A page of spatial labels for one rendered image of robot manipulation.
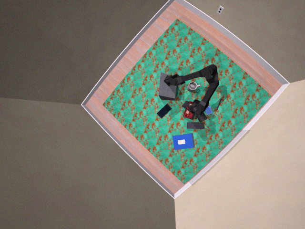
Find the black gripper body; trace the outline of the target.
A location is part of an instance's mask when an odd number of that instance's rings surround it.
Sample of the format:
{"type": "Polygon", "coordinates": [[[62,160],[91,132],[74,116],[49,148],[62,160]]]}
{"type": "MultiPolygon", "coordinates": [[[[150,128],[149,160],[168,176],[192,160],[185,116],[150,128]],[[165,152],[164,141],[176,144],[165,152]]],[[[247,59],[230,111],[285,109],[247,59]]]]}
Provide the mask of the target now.
{"type": "MultiPolygon", "coordinates": [[[[188,110],[191,112],[191,113],[193,113],[192,112],[192,106],[191,105],[189,105],[190,103],[188,102],[188,101],[186,101],[184,104],[183,104],[183,107],[186,109],[187,107],[189,107],[188,108],[188,110]]],[[[197,114],[197,113],[193,113],[193,114],[197,114]]]]}

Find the dark grey mug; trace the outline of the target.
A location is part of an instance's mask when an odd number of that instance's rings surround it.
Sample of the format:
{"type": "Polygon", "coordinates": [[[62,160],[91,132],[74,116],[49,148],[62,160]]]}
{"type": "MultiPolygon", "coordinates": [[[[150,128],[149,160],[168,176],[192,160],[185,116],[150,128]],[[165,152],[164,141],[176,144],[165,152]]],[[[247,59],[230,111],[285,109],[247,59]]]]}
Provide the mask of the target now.
{"type": "Polygon", "coordinates": [[[197,85],[195,82],[190,82],[189,86],[187,87],[188,91],[192,92],[194,91],[197,87],[200,87],[200,85],[197,85]]]}

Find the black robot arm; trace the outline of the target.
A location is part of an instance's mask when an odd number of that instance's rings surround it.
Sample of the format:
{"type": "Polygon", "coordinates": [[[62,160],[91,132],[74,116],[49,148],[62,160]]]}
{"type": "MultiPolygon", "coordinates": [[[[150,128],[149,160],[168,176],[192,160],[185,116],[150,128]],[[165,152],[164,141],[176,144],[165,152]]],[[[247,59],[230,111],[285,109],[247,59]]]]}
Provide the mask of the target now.
{"type": "Polygon", "coordinates": [[[201,123],[202,121],[206,120],[207,117],[204,114],[204,111],[208,107],[209,100],[211,99],[212,95],[214,94],[216,88],[219,86],[218,80],[218,72],[217,67],[214,64],[211,64],[197,72],[188,74],[186,76],[179,76],[178,74],[166,76],[164,82],[169,86],[170,84],[174,84],[175,86],[179,86],[185,83],[185,81],[195,79],[198,77],[205,77],[206,81],[209,83],[209,88],[203,97],[202,101],[194,100],[192,106],[192,112],[197,113],[196,117],[201,123]]]}

